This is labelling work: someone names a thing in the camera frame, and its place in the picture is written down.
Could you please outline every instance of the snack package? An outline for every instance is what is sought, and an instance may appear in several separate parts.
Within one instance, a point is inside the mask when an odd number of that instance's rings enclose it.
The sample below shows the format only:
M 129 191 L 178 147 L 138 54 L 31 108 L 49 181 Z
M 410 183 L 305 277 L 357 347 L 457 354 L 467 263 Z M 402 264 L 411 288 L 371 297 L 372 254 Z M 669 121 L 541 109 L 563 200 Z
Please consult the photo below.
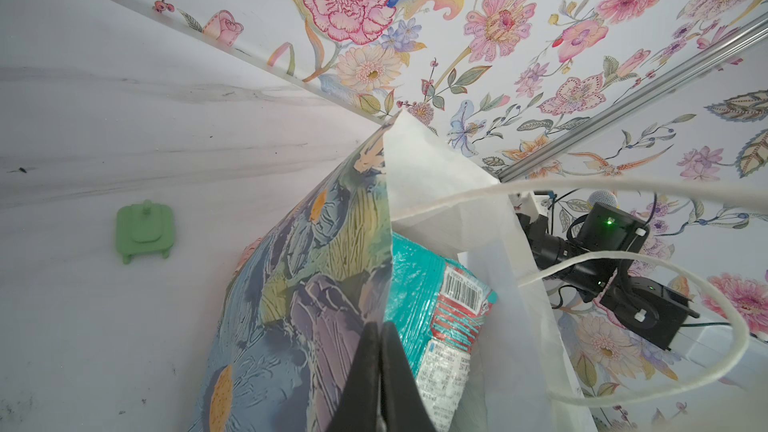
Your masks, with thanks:
M 469 357 L 496 293 L 470 271 L 392 234 L 392 285 L 384 320 L 397 326 L 416 386 L 438 432 L 447 432 Z

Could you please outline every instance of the microphone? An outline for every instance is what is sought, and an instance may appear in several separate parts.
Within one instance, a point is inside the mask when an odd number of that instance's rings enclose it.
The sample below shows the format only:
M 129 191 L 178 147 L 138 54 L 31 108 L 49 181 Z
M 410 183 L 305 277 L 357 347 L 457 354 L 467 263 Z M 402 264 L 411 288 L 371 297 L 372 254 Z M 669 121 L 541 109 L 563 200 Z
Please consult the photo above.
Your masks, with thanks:
M 594 204 L 599 203 L 604 206 L 619 207 L 619 200 L 609 190 L 596 190 L 589 195 L 587 203 L 590 207 L 594 207 Z

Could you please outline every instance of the white cord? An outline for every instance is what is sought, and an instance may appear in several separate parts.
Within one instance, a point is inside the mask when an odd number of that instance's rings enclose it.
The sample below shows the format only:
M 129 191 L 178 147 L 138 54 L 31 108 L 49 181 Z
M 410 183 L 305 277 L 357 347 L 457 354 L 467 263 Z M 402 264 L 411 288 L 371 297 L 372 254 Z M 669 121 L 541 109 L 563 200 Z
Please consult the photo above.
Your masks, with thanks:
M 460 192 L 459 194 L 455 194 L 453 196 L 440 198 L 425 205 L 411 207 L 406 210 L 402 210 L 399 213 L 396 212 L 390 216 L 390 219 L 392 222 L 394 222 L 402 218 L 418 216 L 440 208 L 455 206 L 462 202 L 476 198 L 508 196 L 513 193 L 530 192 L 531 190 L 551 190 L 558 188 L 592 188 L 598 190 L 607 189 L 662 192 L 671 196 L 684 196 L 689 198 L 697 198 L 699 200 L 713 200 L 720 203 L 748 207 L 755 210 L 756 212 L 768 212 L 768 195 L 764 192 L 758 192 L 757 190 L 751 191 L 745 190 L 744 188 L 724 186 L 721 184 L 704 185 L 700 183 L 694 183 L 693 181 L 658 182 L 655 180 L 647 180 L 642 178 L 583 177 L 516 180 L 513 182 L 506 182 L 490 187 L 476 188 L 466 192 Z M 669 270 L 675 271 L 677 274 L 691 280 L 693 283 L 699 286 L 702 292 L 715 299 L 720 308 L 723 309 L 726 318 L 728 318 L 728 320 L 733 325 L 734 342 L 731 345 L 731 349 L 720 361 L 716 362 L 714 366 L 705 369 L 701 374 L 694 376 L 692 379 L 680 380 L 676 384 L 650 388 L 643 392 L 632 394 L 613 394 L 602 398 L 581 398 L 570 394 L 560 394 L 550 391 L 549 394 L 552 399 L 559 400 L 567 404 L 597 408 L 609 407 L 616 404 L 631 404 L 641 400 L 678 394 L 680 392 L 702 387 L 722 378 L 725 374 L 728 373 L 729 370 L 734 368 L 736 364 L 738 364 L 739 360 L 741 360 L 741 358 L 744 356 L 744 353 L 749 346 L 750 330 L 739 312 L 735 309 L 731 302 L 728 301 L 728 298 L 723 295 L 723 293 L 720 292 L 715 286 L 687 271 L 685 268 L 673 264 L 672 262 L 668 262 L 656 257 L 636 254 L 634 252 L 588 252 L 586 254 L 582 254 L 556 264 L 546 270 L 541 271 L 538 274 L 532 274 L 526 278 L 523 278 L 522 280 L 518 281 L 518 285 L 523 286 L 526 284 L 531 284 L 542 279 L 543 277 L 547 277 L 565 268 L 571 267 L 573 264 L 578 264 L 580 262 L 595 258 L 626 258 L 632 260 L 641 260 L 643 262 L 666 267 Z

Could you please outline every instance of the metal strip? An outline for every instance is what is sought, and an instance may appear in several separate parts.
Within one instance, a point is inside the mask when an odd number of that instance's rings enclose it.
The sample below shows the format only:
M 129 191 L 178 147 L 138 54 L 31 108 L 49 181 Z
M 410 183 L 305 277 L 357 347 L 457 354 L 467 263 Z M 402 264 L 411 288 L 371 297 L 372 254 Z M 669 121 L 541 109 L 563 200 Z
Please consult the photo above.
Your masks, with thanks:
M 768 36 L 768 14 L 763 14 L 742 27 L 738 34 L 723 40 L 709 49 L 679 64 L 674 69 L 660 76 L 646 87 L 616 102 L 584 124 L 571 130 L 565 136 L 555 139 L 536 151 L 535 154 L 517 161 L 498 174 L 502 182 L 509 182 L 552 160 L 571 149 L 572 145 L 586 139 L 598 130 L 606 128 L 632 112 L 639 111 L 664 94 L 673 92 L 677 87 L 695 79 L 698 75 L 724 62 L 728 58 L 743 52 L 745 48 Z

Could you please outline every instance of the green object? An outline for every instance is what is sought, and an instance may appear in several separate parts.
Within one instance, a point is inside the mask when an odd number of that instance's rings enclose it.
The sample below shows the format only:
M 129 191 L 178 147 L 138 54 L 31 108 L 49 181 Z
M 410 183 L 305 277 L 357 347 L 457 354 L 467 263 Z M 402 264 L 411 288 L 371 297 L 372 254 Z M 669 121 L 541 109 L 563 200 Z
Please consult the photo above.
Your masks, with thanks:
M 134 255 L 152 252 L 162 252 L 163 258 L 168 258 L 176 240 L 174 212 L 150 200 L 122 207 L 118 210 L 117 232 L 115 245 L 123 264 L 130 264 Z

